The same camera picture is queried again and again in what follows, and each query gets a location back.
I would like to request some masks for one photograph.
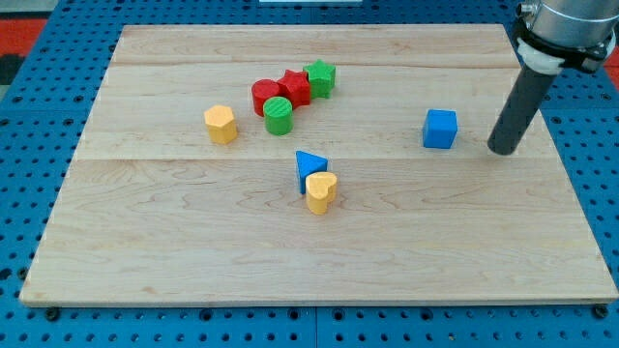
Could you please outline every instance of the blue cube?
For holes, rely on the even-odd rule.
[[[423,133],[424,147],[451,149],[457,133],[456,112],[451,110],[428,110]]]

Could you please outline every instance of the green block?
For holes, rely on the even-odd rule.
[[[304,66],[303,70],[308,72],[312,99],[331,97],[331,90],[336,86],[336,66],[318,59],[313,64]]]
[[[273,135],[292,131],[292,103],[284,97],[272,97],[263,106],[264,127]]]

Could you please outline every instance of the red surface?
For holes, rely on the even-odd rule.
[[[46,23],[47,19],[0,19],[0,55],[27,56]]]
[[[283,77],[278,80],[283,91],[283,96],[292,102],[292,109],[301,105],[310,105],[311,87],[308,82],[307,72],[293,72],[286,70]]]
[[[264,102],[272,97],[281,97],[280,85],[274,80],[261,79],[251,86],[251,95],[253,96],[253,111],[264,117],[262,109]]]
[[[619,89],[619,49],[612,52],[610,58],[604,63],[604,67],[615,88]]]

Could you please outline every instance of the blue triangular prism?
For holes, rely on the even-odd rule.
[[[327,171],[327,159],[307,152],[297,151],[297,174],[299,175],[299,189],[306,194],[306,178],[316,172]]]

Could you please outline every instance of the yellow block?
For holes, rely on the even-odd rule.
[[[204,111],[204,122],[214,143],[227,144],[238,135],[234,113],[229,106],[215,105]]]
[[[330,172],[317,172],[306,178],[306,203],[312,213],[327,213],[327,205],[336,199],[338,177]]]

